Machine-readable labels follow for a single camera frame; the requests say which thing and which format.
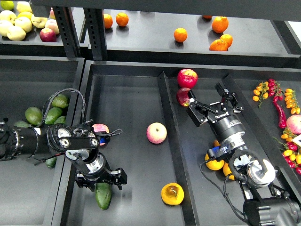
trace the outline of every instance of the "red pepper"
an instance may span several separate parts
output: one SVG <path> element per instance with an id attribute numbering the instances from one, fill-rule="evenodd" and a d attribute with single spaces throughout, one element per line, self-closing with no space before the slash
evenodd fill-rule
<path id="1" fill-rule="evenodd" d="M 301 175 L 301 167 L 296 167 L 296 172 Z"/>
<path id="2" fill-rule="evenodd" d="M 277 104 L 276 101 L 273 101 L 273 104 L 275 105 L 277 111 L 278 111 L 278 126 L 281 129 L 284 129 L 286 127 L 286 116 L 284 113 L 284 110 L 282 109 L 282 107 Z"/>
<path id="3" fill-rule="evenodd" d="M 287 144 L 288 149 L 295 151 L 295 152 L 298 150 L 298 146 L 295 145 L 293 142 L 287 142 L 286 144 Z"/>

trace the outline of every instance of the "black cable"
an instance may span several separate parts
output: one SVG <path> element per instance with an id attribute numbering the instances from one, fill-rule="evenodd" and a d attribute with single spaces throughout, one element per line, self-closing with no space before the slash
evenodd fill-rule
<path id="1" fill-rule="evenodd" d="M 222 189 L 221 189 L 215 182 L 213 182 L 209 177 L 207 177 L 207 176 L 205 175 L 205 173 L 203 172 L 202 166 L 203 166 L 205 163 L 210 162 L 210 161 L 212 161 L 212 160 L 213 160 L 213 159 L 208 159 L 208 160 L 206 160 L 205 162 L 203 162 L 202 164 L 200 164 L 199 168 L 200 168 L 201 173 L 203 174 L 203 176 L 204 176 L 211 184 L 213 184 L 213 185 L 221 192 L 221 194 L 223 195 L 223 197 L 225 198 L 225 200 L 227 201 L 227 203 L 229 203 L 229 200 L 227 200 L 227 197 L 226 197 L 226 195 L 224 194 L 224 192 L 222 191 Z M 239 209 L 237 209 L 236 207 L 234 207 L 234 209 L 235 209 L 237 212 L 239 212 L 241 215 L 243 215 L 243 212 L 241 212 Z"/>
<path id="2" fill-rule="evenodd" d="M 227 194 L 227 191 L 226 191 L 226 184 L 227 184 L 227 181 L 229 180 L 229 177 L 230 177 L 230 176 L 231 176 L 231 174 L 229 174 L 229 175 L 226 177 L 225 181 L 224 181 L 223 189 L 224 189 L 225 198 L 226 198 L 227 202 L 229 203 L 231 209 L 233 210 L 234 214 L 235 214 L 241 221 L 247 223 L 247 219 L 246 219 L 245 214 L 243 214 L 242 212 L 240 212 L 240 214 L 244 216 L 244 218 L 242 218 L 242 217 L 238 214 L 237 209 L 233 206 L 233 204 L 232 204 L 230 198 L 228 197 L 228 194 Z"/>
<path id="3" fill-rule="evenodd" d="M 50 107 L 51 107 L 51 104 L 52 104 L 54 98 L 55 98 L 57 95 L 59 95 L 60 93 L 63 93 L 63 92 L 65 92 L 65 91 L 77 92 L 77 93 L 80 95 L 80 97 L 81 97 L 81 99 L 82 99 L 81 119 L 82 119 L 83 122 L 86 121 L 86 119 L 85 119 L 86 102 L 85 102 L 85 97 L 84 97 L 84 95 L 82 95 L 82 93 L 81 93 L 79 90 L 77 90 L 77 89 L 74 89 L 74 88 L 66 88 L 66 89 L 62 89 L 62 90 L 60 90 L 60 91 L 57 91 L 55 94 L 51 95 L 51 97 L 49 97 L 48 100 L 45 102 L 45 104 L 46 104 L 46 103 L 49 101 L 45 113 L 44 113 L 44 107 L 45 107 L 45 104 L 44 104 L 44 106 L 43 106 L 42 113 L 43 113 L 44 115 L 43 115 L 42 121 L 36 126 L 37 128 L 40 127 L 41 125 L 43 125 L 43 123 L 44 123 L 44 121 L 45 121 L 45 119 L 46 119 L 46 117 L 47 117 L 47 114 L 48 114 L 48 112 L 49 112 L 49 110 L 50 110 Z"/>

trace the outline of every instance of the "dark gray surface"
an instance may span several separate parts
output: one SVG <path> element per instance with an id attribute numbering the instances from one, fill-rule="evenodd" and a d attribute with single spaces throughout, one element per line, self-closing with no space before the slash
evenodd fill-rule
<path id="1" fill-rule="evenodd" d="M 68 225 L 184 224 L 181 206 L 165 205 L 160 195 L 164 185 L 175 181 L 168 138 L 154 145 L 146 137 L 150 124 L 164 124 L 157 78 L 131 75 L 94 74 L 87 87 L 91 90 L 87 118 L 106 124 L 110 131 L 123 129 L 102 153 L 112 169 L 125 170 L 127 185 L 122 191 L 113 186 L 112 201 L 106 211 L 97 206 L 95 193 L 75 185 Z"/>
<path id="2" fill-rule="evenodd" d="M 120 28 L 115 17 L 126 12 L 128 25 Z M 106 29 L 107 49 L 133 49 L 147 51 L 180 50 L 188 53 L 214 53 L 209 51 L 210 44 L 222 35 L 213 32 L 213 20 L 203 19 L 200 15 L 136 12 L 123 10 L 104 10 L 111 14 L 113 26 Z M 233 37 L 229 53 L 249 54 L 287 54 L 270 20 L 229 17 L 229 26 L 224 34 Z M 175 29 L 183 27 L 188 33 L 183 44 L 174 40 Z"/>
<path id="3" fill-rule="evenodd" d="M 200 15 L 225 15 L 234 17 L 260 18 L 273 20 L 301 21 L 301 5 L 298 0 L 219 0 L 211 1 L 110 1 L 110 0 L 31 0 L 42 6 L 68 6 L 84 8 L 111 8 L 145 12 L 168 12 Z"/>
<path id="4" fill-rule="evenodd" d="M 41 108 L 56 91 L 73 87 L 82 64 L 76 59 L 2 56 L 1 119 L 8 117 L 10 125 L 17 120 L 25 121 L 28 107 Z M 71 122 L 72 118 L 73 112 L 70 111 L 67 121 Z M 2 161 L 0 165 L 0 225 L 50 225 L 63 157 L 57 160 L 55 169 L 44 163 L 34 166 L 21 159 Z"/>

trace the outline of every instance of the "black tray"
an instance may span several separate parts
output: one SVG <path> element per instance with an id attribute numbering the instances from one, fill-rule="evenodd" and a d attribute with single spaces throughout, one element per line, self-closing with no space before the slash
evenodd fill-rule
<path id="1" fill-rule="evenodd" d="M 26 120 L 30 106 L 41 108 L 55 92 L 64 88 L 79 89 L 84 60 L 49 57 L 0 57 L 0 117 L 9 125 Z M 70 105 L 66 124 L 71 125 L 77 95 L 67 94 Z M 51 225 L 64 158 L 55 169 L 44 163 L 34 166 L 26 160 L 2 161 L 0 225 Z"/>
<path id="2" fill-rule="evenodd" d="M 15 9 L 12 10 L 17 16 L 16 10 L 17 1 L 14 1 Z M 84 28 L 84 12 L 82 8 L 72 8 L 74 24 L 76 28 L 77 37 L 82 48 L 88 48 L 89 38 Z M 65 57 L 66 53 L 63 47 L 63 41 L 60 34 L 58 34 L 56 42 L 42 42 L 40 39 L 40 31 L 42 29 L 32 25 L 32 30 L 26 34 L 23 41 L 12 41 L 8 37 L 0 35 L 0 51 L 2 55 L 21 55 L 21 56 L 50 56 L 50 57 Z"/>
<path id="3" fill-rule="evenodd" d="M 199 170 L 215 137 L 208 124 L 195 127 L 185 107 L 177 103 L 176 76 L 180 69 L 187 67 L 189 65 L 87 61 L 81 87 L 88 102 L 87 116 L 95 123 L 107 124 L 111 130 L 124 130 L 122 135 L 111 140 L 103 153 L 112 168 L 124 168 L 128 184 L 121 192 L 114 188 L 111 206 L 106 211 L 98 208 L 94 193 L 75 185 L 67 225 L 94 225 L 97 222 L 105 225 L 120 222 L 123 225 L 243 225 L 220 192 Z M 194 92 L 203 103 L 220 101 L 214 85 L 229 73 L 256 74 L 246 67 L 196 66 L 194 70 L 199 75 Z M 244 141 L 267 159 L 243 116 L 239 115 L 246 127 Z M 153 120 L 166 125 L 168 141 L 163 145 L 152 145 L 146 139 L 145 130 Z M 222 172 L 213 172 L 206 167 L 204 171 L 216 184 L 223 185 Z M 171 180 L 179 184 L 185 182 L 181 185 L 187 187 L 186 197 L 190 200 L 180 207 L 168 207 L 160 199 L 162 186 Z M 151 190 L 146 196 L 142 190 L 147 187 Z M 228 189 L 234 205 L 242 209 L 244 200 L 238 183 L 230 182 Z M 262 188 L 260 194 L 270 197 L 267 188 Z"/>

